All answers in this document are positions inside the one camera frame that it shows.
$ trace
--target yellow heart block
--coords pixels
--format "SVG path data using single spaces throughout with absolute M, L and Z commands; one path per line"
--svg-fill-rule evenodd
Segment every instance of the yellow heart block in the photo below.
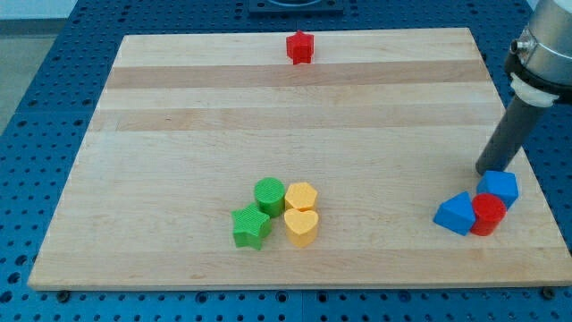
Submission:
M 299 211 L 288 209 L 284 213 L 286 235 L 295 246 L 304 248 L 311 244 L 318 235 L 320 217 L 314 210 Z

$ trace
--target green cylinder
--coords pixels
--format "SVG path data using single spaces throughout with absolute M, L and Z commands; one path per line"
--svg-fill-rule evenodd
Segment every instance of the green cylinder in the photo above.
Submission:
M 284 194 L 286 190 L 282 182 L 276 178 L 264 178 L 254 187 L 254 199 L 263 213 L 275 218 L 284 211 Z

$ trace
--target red block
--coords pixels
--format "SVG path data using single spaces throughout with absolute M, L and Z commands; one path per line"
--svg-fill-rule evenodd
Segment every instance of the red block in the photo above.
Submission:
M 471 228 L 471 233 L 475 235 L 490 235 L 507 213 L 504 202 L 491 193 L 477 195 L 472 204 L 476 221 Z
M 286 38 L 286 54 L 292 58 L 294 64 L 312 63 L 314 35 L 298 30 L 293 36 L 288 36 Z

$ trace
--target green star block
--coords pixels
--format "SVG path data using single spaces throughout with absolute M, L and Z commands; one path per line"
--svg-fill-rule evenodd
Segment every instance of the green star block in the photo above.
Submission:
M 254 203 L 231 213 L 234 220 L 232 236 L 236 247 L 250 246 L 261 250 L 262 239 L 272 231 L 270 216 L 258 210 Z
M 271 218 L 284 211 L 284 194 L 286 190 L 282 182 L 276 178 L 264 178 L 254 187 L 254 199 L 260 211 Z

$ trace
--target black cylinder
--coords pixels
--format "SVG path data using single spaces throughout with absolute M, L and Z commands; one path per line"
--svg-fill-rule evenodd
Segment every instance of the black cylinder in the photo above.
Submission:
M 547 107 L 531 106 L 514 96 L 489 143 L 476 161 L 476 171 L 504 171 Z

